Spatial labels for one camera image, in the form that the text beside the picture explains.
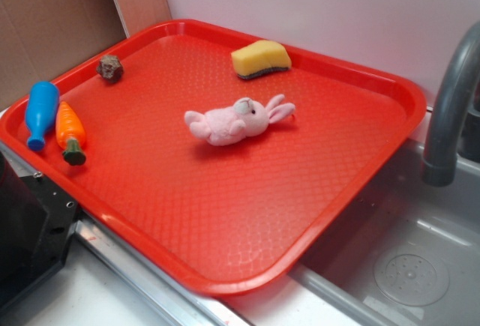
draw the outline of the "white wall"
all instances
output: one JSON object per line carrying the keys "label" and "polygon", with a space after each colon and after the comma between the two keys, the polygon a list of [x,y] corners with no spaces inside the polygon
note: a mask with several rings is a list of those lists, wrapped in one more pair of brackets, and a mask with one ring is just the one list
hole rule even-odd
{"label": "white wall", "polygon": [[429,104],[480,0],[168,0],[191,18],[395,73]]}

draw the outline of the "yellow sponge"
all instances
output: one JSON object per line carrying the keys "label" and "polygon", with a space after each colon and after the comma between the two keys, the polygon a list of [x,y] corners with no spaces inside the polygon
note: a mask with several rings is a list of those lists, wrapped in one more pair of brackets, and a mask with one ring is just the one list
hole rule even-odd
{"label": "yellow sponge", "polygon": [[271,40],[258,40],[232,52],[232,62],[235,72],[242,79],[253,79],[292,67],[285,47]]}

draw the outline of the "blue toy bottle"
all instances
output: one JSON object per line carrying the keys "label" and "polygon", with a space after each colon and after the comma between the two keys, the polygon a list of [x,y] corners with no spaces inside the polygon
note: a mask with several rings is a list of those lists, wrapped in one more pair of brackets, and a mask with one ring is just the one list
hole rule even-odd
{"label": "blue toy bottle", "polygon": [[45,146],[45,133],[55,125],[60,91],[51,82],[40,81],[32,86],[25,112],[25,122],[31,132],[27,146],[40,151]]}

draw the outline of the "bunny head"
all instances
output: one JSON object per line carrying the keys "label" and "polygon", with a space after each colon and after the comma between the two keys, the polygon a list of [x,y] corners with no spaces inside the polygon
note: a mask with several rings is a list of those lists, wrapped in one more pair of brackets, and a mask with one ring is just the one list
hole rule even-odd
{"label": "bunny head", "polygon": [[236,101],[233,105],[233,110],[246,124],[244,129],[245,135],[260,135],[267,129],[269,124],[279,122],[293,114],[295,105],[292,103],[280,105],[284,99],[285,96],[279,94],[273,97],[265,107],[249,97],[243,97]]}

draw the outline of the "bunny ear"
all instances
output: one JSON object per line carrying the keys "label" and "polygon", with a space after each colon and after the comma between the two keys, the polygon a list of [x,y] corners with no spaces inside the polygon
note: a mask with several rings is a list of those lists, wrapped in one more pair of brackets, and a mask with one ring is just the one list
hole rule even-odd
{"label": "bunny ear", "polygon": [[285,99],[285,95],[279,94],[277,96],[274,96],[268,103],[265,109],[270,112],[274,109],[274,107],[278,106],[281,104],[281,102]]}
{"label": "bunny ear", "polygon": [[293,114],[295,111],[295,105],[292,103],[285,103],[284,105],[277,106],[273,110],[268,112],[268,119],[270,124],[279,122]]}

